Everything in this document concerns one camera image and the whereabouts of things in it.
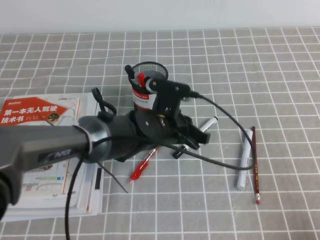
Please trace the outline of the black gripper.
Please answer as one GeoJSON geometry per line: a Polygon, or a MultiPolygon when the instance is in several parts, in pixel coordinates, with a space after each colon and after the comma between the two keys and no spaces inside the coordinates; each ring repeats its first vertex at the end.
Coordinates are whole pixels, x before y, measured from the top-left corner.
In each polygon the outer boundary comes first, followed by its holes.
{"type": "Polygon", "coordinates": [[[189,147],[197,150],[200,144],[207,144],[210,140],[210,134],[197,128],[190,117],[180,113],[178,121],[175,121],[144,110],[115,116],[109,123],[109,134],[116,138],[109,142],[109,158],[119,162],[151,150],[160,143],[183,144],[172,153],[174,159],[179,159],[189,147]]]}

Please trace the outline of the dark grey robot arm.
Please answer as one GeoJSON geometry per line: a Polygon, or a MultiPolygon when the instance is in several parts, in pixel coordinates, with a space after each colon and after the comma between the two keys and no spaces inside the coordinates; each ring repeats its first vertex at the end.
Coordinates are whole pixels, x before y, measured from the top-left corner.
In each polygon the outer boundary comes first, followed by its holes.
{"type": "Polygon", "coordinates": [[[0,128],[0,214],[17,204],[25,172],[71,158],[82,163],[115,159],[124,162],[139,152],[157,146],[186,144],[197,150],[210,134],[192,120],[144,110],[126,115],[100,112],[81,117],[77,125],[15,125],[0,128]]]}

